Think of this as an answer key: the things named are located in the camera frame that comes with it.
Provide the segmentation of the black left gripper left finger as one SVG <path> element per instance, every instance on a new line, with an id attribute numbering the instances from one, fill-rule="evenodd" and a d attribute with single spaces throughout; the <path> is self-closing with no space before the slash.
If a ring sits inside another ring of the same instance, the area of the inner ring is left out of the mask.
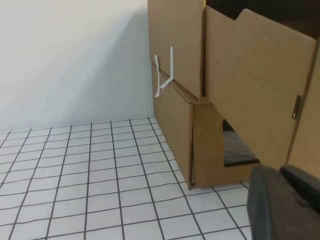
<path id="1" fill-rule="evenodd" d="M 252 170 L 247 213 L 254 240 L 318 240 L 320 214 L 302 198 L 279 170 Z"/>

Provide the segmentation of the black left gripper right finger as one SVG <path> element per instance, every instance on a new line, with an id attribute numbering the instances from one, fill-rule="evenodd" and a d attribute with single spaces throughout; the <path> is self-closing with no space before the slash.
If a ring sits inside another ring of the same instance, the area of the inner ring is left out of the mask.
<path id="1" fill-rule="evenodd" d="M 302 169 L 286 165 L 280 168 L 279 172 L 295 189 L 295 191 L 305 199 L 312 208 L 320 213 L 320 180 Z"/>

